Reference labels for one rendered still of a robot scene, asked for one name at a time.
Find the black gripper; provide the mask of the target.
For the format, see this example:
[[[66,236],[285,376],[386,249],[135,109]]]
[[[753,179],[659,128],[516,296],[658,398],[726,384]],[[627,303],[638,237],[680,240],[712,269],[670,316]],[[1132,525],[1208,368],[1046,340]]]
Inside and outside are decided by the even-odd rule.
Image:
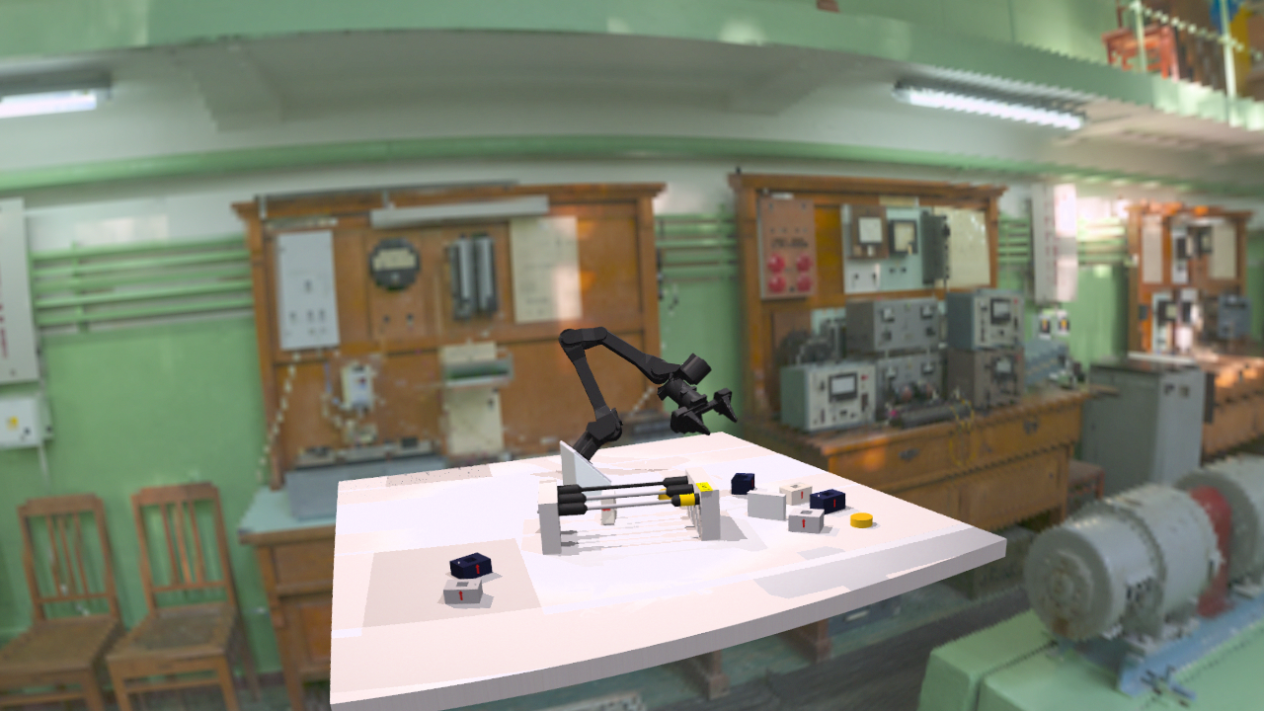
[[[675,397],[678,404],[678,410],[671,411],[670,429],[676,434],[685,431],[700,431],[702,434],[710,435],[707,425],[700,423],[698,416],[702,416],[707,411],[719,412],[718,416],[724,415],[731,417],[732,423],[738,423],[739,419],[734,415],[731,407],[732,392],[731,390],[719,390],[714,395],[714,400],[708,402],[707,393],[698,393],[698,387],[685,386]]]

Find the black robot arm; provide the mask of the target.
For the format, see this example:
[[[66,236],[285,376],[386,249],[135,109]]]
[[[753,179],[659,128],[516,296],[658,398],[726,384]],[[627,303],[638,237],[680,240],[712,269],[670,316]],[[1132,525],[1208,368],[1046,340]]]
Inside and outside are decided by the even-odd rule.
[[[568,359],[573,361],[573,366],[579,377],[581,377],[584,388],[586,388],[592,407],[594,407],[597,423],[588,423],[586,431],[573,445],[573,449],[588,462],[604,442],[618,442],[621,439],[621,425],[623,425],[617,415],[617,409],[613,407],[611,410],[605,406],[603,395],[597,388],[597,381],[586,362],[586,350],[590,350],[592,347],[603,344],[607,350],[613,350],[621,358],[631,361],[652,383],[664,385],[666,382],[659,387],[661,401],[667,399],[667,396],[675,401],[678,391],[689,385],[698,385],[712,372],[712,367],[707,361],[694,353],[689,356],[688,361],[683,362],[683,366],[667,363],[667,361],[660,359],[657,356],[648,356],[648,353],[636,350],[633,345],[622,342],[619,337],[614,337],[604,326],[562,330],[559,337],[559,344],[561,344]],[[689,385],[683,381],[686,381]],[[592,462],[589,463],[592,464]]]

